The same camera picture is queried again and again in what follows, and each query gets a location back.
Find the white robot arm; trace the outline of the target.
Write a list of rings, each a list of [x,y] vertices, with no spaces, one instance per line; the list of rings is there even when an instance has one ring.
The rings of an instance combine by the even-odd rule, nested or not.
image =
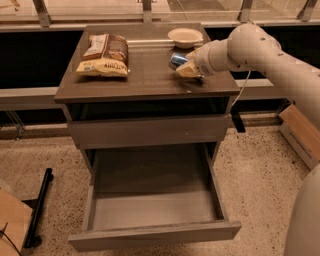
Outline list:
[[[249,70],[263,74],[320,131],[320,70],[284,52],[257,25],[239,25],[227,39],[208,42],[188,53],[176,72],[196,78]],[[320,165],[310,171],[296,196],[284,256],[320,256]]]

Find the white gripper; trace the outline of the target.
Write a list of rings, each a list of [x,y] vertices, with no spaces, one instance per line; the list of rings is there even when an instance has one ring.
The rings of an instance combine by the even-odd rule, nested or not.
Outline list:
[[[205,44],[200,48],[193,50],[185,55],[188,60],[194,59],[194,63],[188,62],[179,66],[176,72],[185,78],[197,78],[200,75],[210,76],[215,73],[210,62],[210,49],[209,44]]]

